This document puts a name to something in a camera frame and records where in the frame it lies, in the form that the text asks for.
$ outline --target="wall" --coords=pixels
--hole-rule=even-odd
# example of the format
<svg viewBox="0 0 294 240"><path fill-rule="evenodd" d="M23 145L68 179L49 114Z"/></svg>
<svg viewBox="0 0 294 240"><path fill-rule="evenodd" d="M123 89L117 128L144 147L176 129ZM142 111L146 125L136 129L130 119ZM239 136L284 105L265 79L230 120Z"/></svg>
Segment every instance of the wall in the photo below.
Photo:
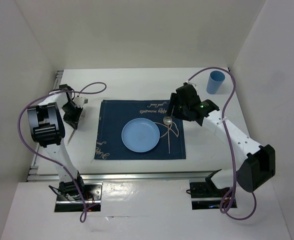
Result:
<svg viewBox="0 0 294 240"><path fill-rule="evenodd" d="M265 0L16 0L60 69L231 65Z"/></svg>
<svg viewBox="0 0 294 240"><path fill-rule="evenodd" d="M294 0L267 0L232 71L249 132L276 149L273 178L294 240Z"/></svg>
<svg viewBox="0 0 294 240"><path fill-rule="evenodd" d="M14 1L0 0L0 237L17 182L25 181L32 159L19 141L16 120L28 101L53 86L53 73ZM27 136L26 121L24 126Z"/></svg>

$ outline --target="white table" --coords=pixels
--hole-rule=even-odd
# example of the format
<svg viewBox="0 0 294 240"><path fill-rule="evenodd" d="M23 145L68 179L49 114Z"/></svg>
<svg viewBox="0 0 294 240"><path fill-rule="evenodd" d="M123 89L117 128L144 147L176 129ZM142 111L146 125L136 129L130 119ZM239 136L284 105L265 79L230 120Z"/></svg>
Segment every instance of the white table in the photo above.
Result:
<svg viewBox="0 0 294 240"><path fill-rule="evenodd" d="M102 100L167 100L175 89L182 86L190 76L202 68L123 68L123 69L72 69L63 72L62 84L75 90L92 82L105 82L108 87L103 93L87 95L86 116L79 124L67 151L71 161L81 174L106 173L156 173L212 171L231 167L229 147L222 144L208 130L195 122L184 121L186 159L175 160L93 160L98 129L98 118ZM222 109L232 90L232 82L227 75L217 94L210 95L206 86L210 70L196 76L201 100L211 99ZM88 92L102 89L101 85L87 88ZM232 98L226 116L242 131L248 130L236 95ZM72 128L65 124L66 138ZM39 175L56 174L52 163L36 159Z"/></svg>
<svg viewBox="0 0 294 240"><path fill-rule="evenodd" d="M2 240L289 240L271 182L256 190L258 207L246 221L235 221L218 209L192 210L188 180L104 182L101 212L54 213L55 195L48 185L19 183ZM237 189L238 209L246 216L251 194Z"/></svg>

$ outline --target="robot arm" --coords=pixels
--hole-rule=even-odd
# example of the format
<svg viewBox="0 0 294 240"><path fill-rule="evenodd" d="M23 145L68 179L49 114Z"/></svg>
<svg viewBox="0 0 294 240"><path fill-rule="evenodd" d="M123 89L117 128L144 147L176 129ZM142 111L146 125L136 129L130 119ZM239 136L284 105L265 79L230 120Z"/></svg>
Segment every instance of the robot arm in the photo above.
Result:
<svg viewBox="0 0 294 240"><path fill-rule="evenodd" d="M227 118L222 119L218 106L210 100L201 101L191 84L176 89L171 94L167 116L187 121L196 121L207 128L223 143L228 144L223 126L225 121L235 152L237 182L246 191L253 192L275 175L275 150L270 146L261 146L249 138ZM233 184L233 170L219 170L211 174L206 181L214 188L223 189Z"/></svg>
<svg viewBox="0 0 294 240"><path fill-rule="evenodd" d="M51 93L63 90L70 91L72 88L67 85L60 85L59 89ZM64 144L65 128L59 109L65 111L63 120L77 129L85 103L87 103L86 98L75 97L73 101L71 93L61 92L49 96L43 102L31 106L27 110L32 139L39 143L52 159L60 162L70 171L82 191L83 180L78 170L73 166ZM77 190L70 176L61 166L55 164L55 167L59 175L59 190L62 194L77 196Z"/></svg>

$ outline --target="plate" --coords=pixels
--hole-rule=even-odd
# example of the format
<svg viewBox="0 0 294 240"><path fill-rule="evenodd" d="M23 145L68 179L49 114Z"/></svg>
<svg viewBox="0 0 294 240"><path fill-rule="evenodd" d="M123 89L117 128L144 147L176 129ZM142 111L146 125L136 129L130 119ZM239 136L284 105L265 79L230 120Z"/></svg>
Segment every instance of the plate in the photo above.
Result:
<svg viewBox="0 0 294 240"><path fill-rule="evenodd" d="M144 153L153 149L160 139L157 125L146 118L136 118L129 121L122 129L123 144L137 153Z"/></svg>

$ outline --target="navy blue placemat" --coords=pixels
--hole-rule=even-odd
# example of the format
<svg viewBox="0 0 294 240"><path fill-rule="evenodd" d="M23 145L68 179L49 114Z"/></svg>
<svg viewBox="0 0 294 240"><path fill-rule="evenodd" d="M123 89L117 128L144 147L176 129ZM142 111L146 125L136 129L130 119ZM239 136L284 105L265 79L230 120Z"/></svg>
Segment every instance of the navy blue placemat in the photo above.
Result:
<svg viewBox="0 0 294 240"><path fill-rule="evenodd" d="M103 100L100 107L96 160L186 159L182 120L173 118L168 149L168 128L163 124L169 100ZM158 144L148 152L133 152L122 142L123 127L136 118L153 121L159 128Z"/></svg>

